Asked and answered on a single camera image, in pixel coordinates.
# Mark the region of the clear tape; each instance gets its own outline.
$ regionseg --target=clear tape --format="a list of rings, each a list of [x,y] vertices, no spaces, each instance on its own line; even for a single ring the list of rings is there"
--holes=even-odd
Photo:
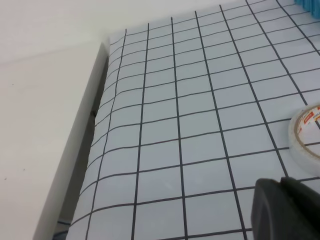
[[[320,177],[320,156],[307,148],[300,134],[309,124],[315,124],[320,116],[320,103],[308,105],[299,111],[289,123],[289,149],[294,161],[306,172]]]

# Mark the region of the white surface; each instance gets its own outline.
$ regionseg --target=white surface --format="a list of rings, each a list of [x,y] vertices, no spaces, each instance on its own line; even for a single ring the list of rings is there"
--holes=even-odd
[[[0,239],[50,239],[106,59],[98,42],[0,67]]]
[[[227,1],[233,0],[2,0],[0,63],[106,42],[114,31]]]
[[[293,0],[279,1],[288,11],[295,6]],[[129,239],[132,230],[135,240],[214,235],[219,238],[211,239],[233,239],[231,235],[227,238],[230,231],[251,228],[257,179],[294,176],[319,189],[318,182],[286,151],[288,119],[319,98],[319,74],[311,67],[320,67],[320,54],[309,43],[314,51],[310,55],[310,48],[300,47],[305,42],[295,37],[283,40],[278,34],[272,40],[266,38],[266,29],[285,34],[283,29],[293,25],[279,26],[279,10],[286,13],[275,0],[250,0],[250,8],[254,15],[248,15],[249,6],[239,0],[231,6],[222,5],[223,13],[218,7],[199,10],[187,17],[173,16],[172,25],[171,19],[165,18],[149,28],[144,24],[111,37],[110,72],[95,118],[96,142],[86,171],[94,176],[87,176],[83,183],[68,240],[86,240],[83,228],[87,229],[87,240]],[[270,21],[260,27],[255,17],[262,16]],[[292,17],[297,21],[302,18],[301,14]],[[252,37],[257,34],[267,39],[267,46]],[[226,44],[234,36],[238,40]],[[251,38],[263,44],[252,44]],[[158,40],[157,48],[149,45],[154,40]],[[283,63],[272,41],[285,46],[283,56],[290,54]],[[239,43],[242,50],[238,55],[234,50]],[[303,91],[302,97],[291,79],[297,75],[303,84],[305,77],[293,67],[295,58],[301,56],[307,57],[298,69],[314,79],[307,81],[309,90]],[[131,83],[125,92],[119,88],[123,82]],[[126,121],[114,128],[119,118]],[[312,147],[320,150],[319,143]]]

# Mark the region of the white wall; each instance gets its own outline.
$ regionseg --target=white wall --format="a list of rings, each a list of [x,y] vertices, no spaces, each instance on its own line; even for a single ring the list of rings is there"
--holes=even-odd
[[[0,0],[0,63],[234,0]]]
[[[100,42],[0,66],[0,240],[49,240],[107,53]]]

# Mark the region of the tape roll label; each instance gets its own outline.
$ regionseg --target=tape roll label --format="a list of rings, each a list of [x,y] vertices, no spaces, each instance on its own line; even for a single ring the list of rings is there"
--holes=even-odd
[[[310,123],[313,123],[317,120],[320,120],[320,106],[316,106],[309,111],[307,111],[300,119],[297,133],[298,135],[302,132],[302,130]]]

